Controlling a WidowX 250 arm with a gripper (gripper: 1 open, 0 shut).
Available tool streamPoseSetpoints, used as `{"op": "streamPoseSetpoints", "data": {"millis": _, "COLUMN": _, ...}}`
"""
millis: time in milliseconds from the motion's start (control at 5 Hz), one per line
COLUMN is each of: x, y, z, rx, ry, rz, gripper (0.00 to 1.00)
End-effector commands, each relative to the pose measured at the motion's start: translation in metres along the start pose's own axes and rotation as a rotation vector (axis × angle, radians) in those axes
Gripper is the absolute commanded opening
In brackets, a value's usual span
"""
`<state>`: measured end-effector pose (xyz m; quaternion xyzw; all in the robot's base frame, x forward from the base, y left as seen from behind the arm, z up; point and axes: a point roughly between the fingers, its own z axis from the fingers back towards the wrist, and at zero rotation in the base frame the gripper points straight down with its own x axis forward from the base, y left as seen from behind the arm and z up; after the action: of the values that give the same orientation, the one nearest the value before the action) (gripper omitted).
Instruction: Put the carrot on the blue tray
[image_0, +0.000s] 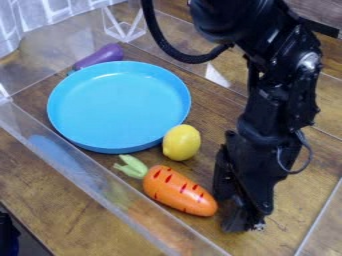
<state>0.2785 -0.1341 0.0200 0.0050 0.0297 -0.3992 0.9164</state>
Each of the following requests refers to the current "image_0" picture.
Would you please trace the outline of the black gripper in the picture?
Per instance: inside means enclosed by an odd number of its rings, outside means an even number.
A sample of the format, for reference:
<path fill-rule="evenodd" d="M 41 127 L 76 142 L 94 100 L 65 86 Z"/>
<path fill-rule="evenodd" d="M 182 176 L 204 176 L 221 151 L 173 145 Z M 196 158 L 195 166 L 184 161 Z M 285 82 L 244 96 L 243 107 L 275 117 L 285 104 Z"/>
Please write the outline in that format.
<path fill-rule="evenodd" d="M 225 233 L 263 231 L 263 215 L 273 209 L 273 187 L 281 181 L 297 157 L 301 145 L 295 136 L 279 144 L 256 144 L 233 131 L 216 154 L 212 195 L 228 200 L 220 224 Z"/>

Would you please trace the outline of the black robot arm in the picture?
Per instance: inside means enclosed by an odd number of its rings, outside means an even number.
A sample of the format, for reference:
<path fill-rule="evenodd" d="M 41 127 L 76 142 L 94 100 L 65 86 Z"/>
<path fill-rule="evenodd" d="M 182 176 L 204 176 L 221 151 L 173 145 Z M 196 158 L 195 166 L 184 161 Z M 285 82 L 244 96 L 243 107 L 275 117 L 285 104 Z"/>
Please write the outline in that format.
<path fill-rule="evenodd" d="M 320 43 L 284 0 L 190 0 L 189 10 L 200 34 L 247 59 L 247 105 L 216 155 L 212 192 L 233 202 L 221 230 L 260 230 L 273 186 L 301 171 L 293 163 L 309 147 L 300 129 L 319 112 Z"/>

